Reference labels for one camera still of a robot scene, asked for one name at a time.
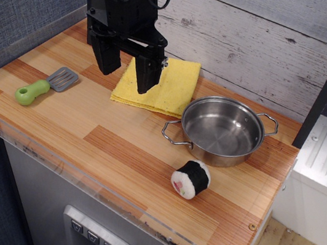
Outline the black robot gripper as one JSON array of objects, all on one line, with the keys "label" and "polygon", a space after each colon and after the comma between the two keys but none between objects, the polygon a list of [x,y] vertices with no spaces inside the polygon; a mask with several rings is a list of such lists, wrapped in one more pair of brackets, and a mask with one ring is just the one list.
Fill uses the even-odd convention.
[{"label": "black robot gripper", "polygon": [[157,85],[168,66],[167,40],[155,27],[156,6],[156,0],[90,0],[87,12],[88,43],[102,74],[121,67],[120,51],[141,55],[135,57],[139,94]]}]

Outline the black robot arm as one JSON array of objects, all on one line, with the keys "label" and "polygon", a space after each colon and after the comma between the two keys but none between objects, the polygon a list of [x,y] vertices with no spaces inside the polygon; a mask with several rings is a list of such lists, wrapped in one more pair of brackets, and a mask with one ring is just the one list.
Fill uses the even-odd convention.
[{"label": "black robot arm", "polygon": [[119,69],[121,52],[133,56],[139,94],[157,85],[168,65],[168,41],[155,27],[160,9],[158,0],[91,0],[87,11],[89,44],[100,71]]}]

